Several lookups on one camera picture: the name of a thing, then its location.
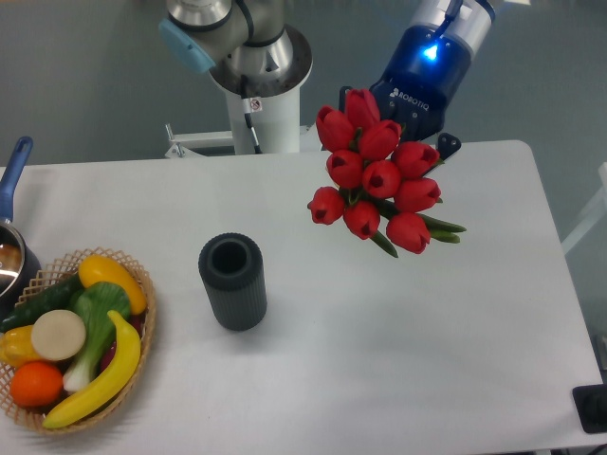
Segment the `blue Robotiq gripper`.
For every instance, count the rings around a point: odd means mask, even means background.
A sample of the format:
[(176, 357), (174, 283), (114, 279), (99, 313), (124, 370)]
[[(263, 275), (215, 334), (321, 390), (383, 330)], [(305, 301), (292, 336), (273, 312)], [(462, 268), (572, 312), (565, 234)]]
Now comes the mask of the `blue Robotiq gripper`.
[[(471, 54), (464, 45), (444, 36), (435, 38), (429, 27), (407, 28), (380, 79), (370, 87), (380, 117), (401, 125), (404, 140), (421, 141), (440, 132), (470, 64)], [(341, 112), (352, 89), (340, 88)], [(460, 150), (460, 139), (441, 133), (436, 150), (446, 161)]]

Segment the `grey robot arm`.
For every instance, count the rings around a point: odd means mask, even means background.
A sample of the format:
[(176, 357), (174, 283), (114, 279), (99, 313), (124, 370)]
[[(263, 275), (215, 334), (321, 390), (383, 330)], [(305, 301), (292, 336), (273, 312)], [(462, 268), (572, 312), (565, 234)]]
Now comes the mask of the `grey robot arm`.
[[(424, 1), (370, 91), (381, 118), (405, 140), (446, 145), (445, 113), (495, 20), (498, 1)], [(285, 23), (282, 1), (170, 1), (159, 33), (194, 73), (224, 92), (227, 132), (170, 135), (169, 157), (231, 146), (239, 155), (300, 150), (300, 88), (312, 68), (309, 43)]]

